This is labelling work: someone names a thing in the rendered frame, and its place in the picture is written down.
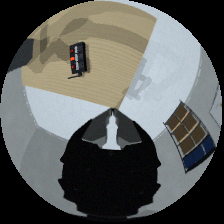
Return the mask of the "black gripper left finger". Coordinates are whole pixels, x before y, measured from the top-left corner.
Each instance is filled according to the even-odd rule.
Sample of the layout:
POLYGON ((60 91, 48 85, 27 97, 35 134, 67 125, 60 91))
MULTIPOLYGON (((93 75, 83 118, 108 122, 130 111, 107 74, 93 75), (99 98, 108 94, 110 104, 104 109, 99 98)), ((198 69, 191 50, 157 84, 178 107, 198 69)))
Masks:
POLYGON ((112 116, 112 113, 113 108, 109 108, 76 130, 69 139, 60 161, 64 163, 72 152, 82 148, 92 148, 92 144, 98 144, 99 148, 102 149, 102 146, 107 143, 106 127, 109 124, 109 118, 112 116))

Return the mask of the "black power strip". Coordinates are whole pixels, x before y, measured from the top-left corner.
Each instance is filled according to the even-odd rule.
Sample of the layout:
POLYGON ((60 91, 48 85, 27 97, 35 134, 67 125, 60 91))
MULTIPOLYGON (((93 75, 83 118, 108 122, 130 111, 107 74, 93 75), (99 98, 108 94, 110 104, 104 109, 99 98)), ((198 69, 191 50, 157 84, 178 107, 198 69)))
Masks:
POLYGON ((68 79, 80 77, 82 72, 87 71, 86 49, 83 41, 70 45, 70 63, 72 74, 78 73, 78 76, 69 77, 68 79))

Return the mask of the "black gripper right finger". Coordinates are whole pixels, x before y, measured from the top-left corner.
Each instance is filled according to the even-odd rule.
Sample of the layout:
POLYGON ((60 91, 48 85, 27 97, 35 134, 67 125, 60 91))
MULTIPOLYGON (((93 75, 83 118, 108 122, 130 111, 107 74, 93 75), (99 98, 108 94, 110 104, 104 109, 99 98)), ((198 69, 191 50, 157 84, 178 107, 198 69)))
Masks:
POLYGON ((154 142, 149 134, 137 122, 131 120, 116 108, 113 108, 113 116, 116 118, 115 124, 118 126, 116 143, 121 150, 125 145, 130 145, 131 149, 149 155, 154 160, 157 168, 161 166, 154 142))

